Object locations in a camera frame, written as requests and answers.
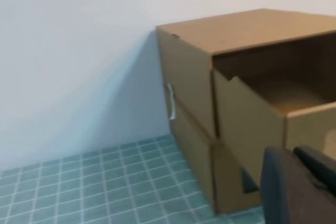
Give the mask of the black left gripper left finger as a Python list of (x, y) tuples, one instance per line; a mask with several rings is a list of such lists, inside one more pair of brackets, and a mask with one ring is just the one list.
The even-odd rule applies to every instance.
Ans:
[(265, 149), (260, 195), (265, 223), (335, 223), (335, 192), (288, 149)]

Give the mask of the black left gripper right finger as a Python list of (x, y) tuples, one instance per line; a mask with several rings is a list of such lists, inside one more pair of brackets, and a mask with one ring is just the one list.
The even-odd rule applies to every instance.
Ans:
[(293, 152), (329, 191), (335, 192), (335, 160), (307, 146), (295, 147)]

